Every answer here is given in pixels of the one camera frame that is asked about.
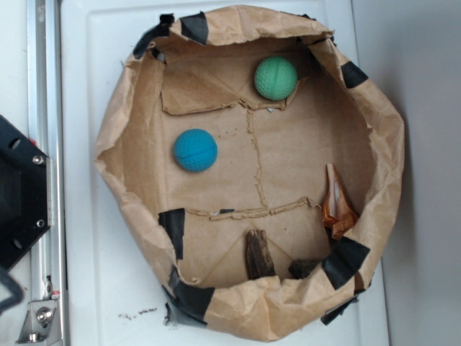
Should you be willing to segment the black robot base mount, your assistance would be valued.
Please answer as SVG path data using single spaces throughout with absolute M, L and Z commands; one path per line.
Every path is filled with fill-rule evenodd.
M 1 117 L 1 266 L 10 271 L 50 228 L 48 157 Z

